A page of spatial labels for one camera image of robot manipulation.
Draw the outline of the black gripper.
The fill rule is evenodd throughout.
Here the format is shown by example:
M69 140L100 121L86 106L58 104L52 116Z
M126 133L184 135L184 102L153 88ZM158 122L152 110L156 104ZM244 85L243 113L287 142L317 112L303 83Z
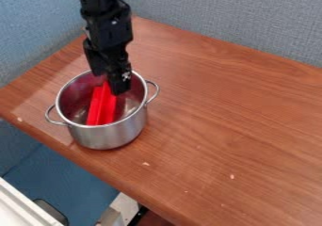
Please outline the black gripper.
M124 0L78 2L80 16L86 23L82 50L90 71L93 76L106 73L112 94L120 95L130 88L132 68L124 46L133 39L130 7Z

